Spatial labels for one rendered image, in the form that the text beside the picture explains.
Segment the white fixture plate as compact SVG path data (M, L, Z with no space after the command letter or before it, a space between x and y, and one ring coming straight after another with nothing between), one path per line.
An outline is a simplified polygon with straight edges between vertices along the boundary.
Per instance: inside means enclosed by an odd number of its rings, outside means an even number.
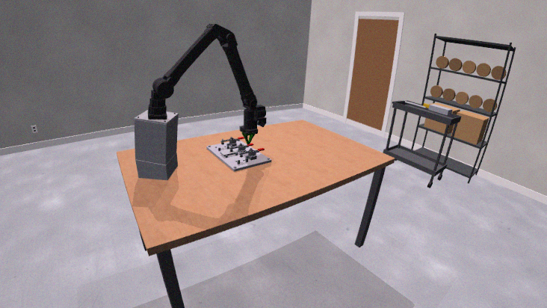
M219 158L225 165L227 165L234 172L272 162L271 159L267 160L268 157L261 153L256 153L257 158L254 160L248 159L248 162L243 161L243 159L245 159L245 156L248 155L248 153L243 154L243 157L240 157L239 154L238 155L234 154L234 155L228 155L228 158L226 158L225 156L221 155L220 152L229 150L227 149L227 147L224 147L226 146L227 143L229 142L224 143L224 145L215 144L215 145L211 145L211 147L207 146L206 149L209 150L212 154L214 154L217 158ZM215 148L215 146L217 146L217 148ZM219 147L220 147L220 151L218 150ZM235 160L240 160L240 164L238 164ZM234 166L236 166L237 168L234 168Z

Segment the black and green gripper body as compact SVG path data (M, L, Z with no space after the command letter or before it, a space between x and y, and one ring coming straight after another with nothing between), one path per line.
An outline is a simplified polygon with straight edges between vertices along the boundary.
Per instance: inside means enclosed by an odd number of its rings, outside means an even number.
M258 134L258 129L252 129L252 120L246 120L244 119L244 125L240 126L240 131L243 132L245 135L247 134Z

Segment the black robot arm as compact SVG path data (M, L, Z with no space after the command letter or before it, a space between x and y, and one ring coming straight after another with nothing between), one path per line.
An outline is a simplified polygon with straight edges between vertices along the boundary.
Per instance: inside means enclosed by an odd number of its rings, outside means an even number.
M190 67L190 65L195 62L195 60L215 39L218 39L220 45L226 53L229 65L231 66L233 75L240 90L243 106L246 108L244 109L244 119L252 120L252 129L257 129L257 125L264 128L266 124L266 110L263 105L257 105L256 95L253 93L238 54L238 44L235 39L235 35L230 30L218 24L208 24L206 27L207 29L204 30L201 36L173 65L173 67L168 70L162 78L157 78L153 82L153 90L151 90L152 98L150 98L149 101L148 119L167 119L167 106L165 105L165 100L173 95L174 86L177 84L185 71Z

